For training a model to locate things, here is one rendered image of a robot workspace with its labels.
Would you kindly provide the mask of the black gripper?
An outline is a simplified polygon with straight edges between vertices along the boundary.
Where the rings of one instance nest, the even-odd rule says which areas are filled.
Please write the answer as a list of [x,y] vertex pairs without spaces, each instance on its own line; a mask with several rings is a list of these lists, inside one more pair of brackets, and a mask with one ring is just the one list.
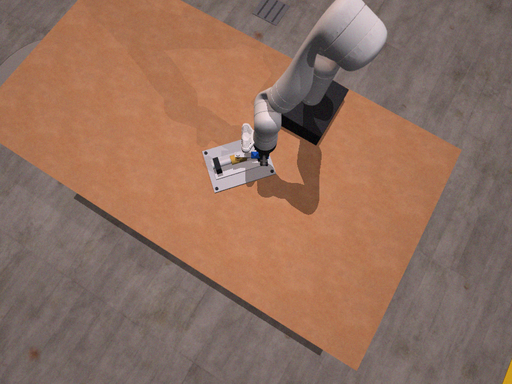
[[259,153],[260,156],[260,166],[268,166],[267,158],[269,157],[270,152],[274,151],[275,147],[271,150],[260,150],[254,145],[255,150]]

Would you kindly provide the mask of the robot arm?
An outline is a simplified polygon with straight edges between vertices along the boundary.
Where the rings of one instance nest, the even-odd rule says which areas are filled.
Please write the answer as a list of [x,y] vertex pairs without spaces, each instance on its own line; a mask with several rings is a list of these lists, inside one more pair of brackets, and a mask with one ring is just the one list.
[[246,123],[241,129],[243,153],[249,153],[254,145],[260,150],[274,148],[282,113],[300,102],[318,104],[340,67],[355,71],[366,66],[380,53],[386,39],[385,25],[362,0],[335,0],[283,75],[256,96],[254,130]]

